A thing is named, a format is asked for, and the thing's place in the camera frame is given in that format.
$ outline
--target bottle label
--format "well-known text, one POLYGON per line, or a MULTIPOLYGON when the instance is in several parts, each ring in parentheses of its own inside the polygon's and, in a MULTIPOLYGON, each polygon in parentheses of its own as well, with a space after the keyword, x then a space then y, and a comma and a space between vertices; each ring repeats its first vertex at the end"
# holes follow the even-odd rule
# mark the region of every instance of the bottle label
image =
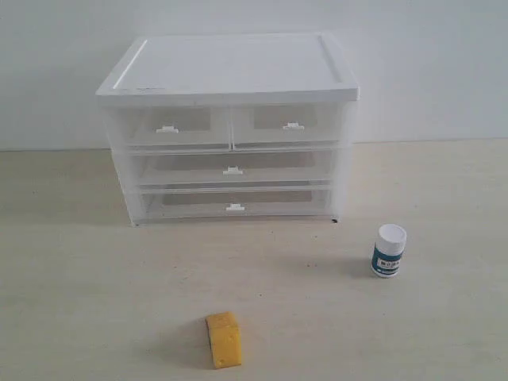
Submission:
POLYGON ((379 274, 393 275, 398 271, 401 258, 402 252, 397 256, 387 256, 386 254, 381 253, 378 248, 374 246, 372 268, 379 274))

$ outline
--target white bottle cap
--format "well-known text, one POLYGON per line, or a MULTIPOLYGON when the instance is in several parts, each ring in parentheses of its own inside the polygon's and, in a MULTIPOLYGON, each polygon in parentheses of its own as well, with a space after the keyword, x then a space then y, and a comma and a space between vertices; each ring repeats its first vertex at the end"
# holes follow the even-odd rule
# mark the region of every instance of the white bottle cap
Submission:
POLYGON ((395 224, 386 224, 379 228, 377 249, 387 256, 397 256, 406 247, 407 233, 404 228, 395 224))

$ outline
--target plastic storage drawer unit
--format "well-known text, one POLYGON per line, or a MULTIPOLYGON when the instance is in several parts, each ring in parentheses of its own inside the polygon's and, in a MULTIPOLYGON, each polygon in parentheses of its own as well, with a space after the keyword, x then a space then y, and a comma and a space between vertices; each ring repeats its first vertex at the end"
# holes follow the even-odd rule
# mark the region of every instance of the plastic storage drawer unit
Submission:
POLYGON ((331 33, 140 38, 97 91, 134 225, 338 219, 358 94, 331 33))

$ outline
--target wide drawer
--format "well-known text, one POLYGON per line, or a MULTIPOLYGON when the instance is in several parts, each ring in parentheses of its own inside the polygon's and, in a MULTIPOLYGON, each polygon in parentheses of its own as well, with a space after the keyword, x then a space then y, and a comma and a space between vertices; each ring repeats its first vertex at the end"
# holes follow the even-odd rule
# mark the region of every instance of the wide drawer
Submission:
POLYGON ((332 215, 330 190, 140 195, 133 220, 252 215, 332 215))
POLYGON ((355 110, 354 102, 233 107, 233 147, 348 147, 355 110))
POLYGON ((243 152, 208 155, 114 154, 132 187, 186 183, 242 183, 330 179, 348 149, 316 152, 243 152))
POLYGON ((109 108, 106 127, 116 150, 228 151, 229 108, 109 108))

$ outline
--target sponge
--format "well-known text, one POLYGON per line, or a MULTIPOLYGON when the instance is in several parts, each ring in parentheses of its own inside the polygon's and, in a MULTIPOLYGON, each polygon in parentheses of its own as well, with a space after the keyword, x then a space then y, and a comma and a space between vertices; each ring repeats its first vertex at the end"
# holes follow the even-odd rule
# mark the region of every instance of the sponge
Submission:
POLYGON ((240 328, 232 312, 206 317, 216 369, 241 364, 240 328))

